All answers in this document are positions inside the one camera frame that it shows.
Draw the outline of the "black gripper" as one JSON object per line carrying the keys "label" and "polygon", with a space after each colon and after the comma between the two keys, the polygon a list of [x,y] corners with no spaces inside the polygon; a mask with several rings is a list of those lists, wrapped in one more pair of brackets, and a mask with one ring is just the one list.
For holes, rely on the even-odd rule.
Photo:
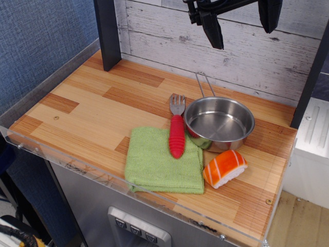
{"label": "black gripper", "polygon": [[[213,48],[224,49],[223,35],[217,15],[252,4],[256,0],[220,0],[213,2],[186,0],[183,2],[188,6],[191,23],[203,26],[203,30]],[[282,3],[282,0],[258,1],[260,21],[266,33],[271,33],[277,28]]]}

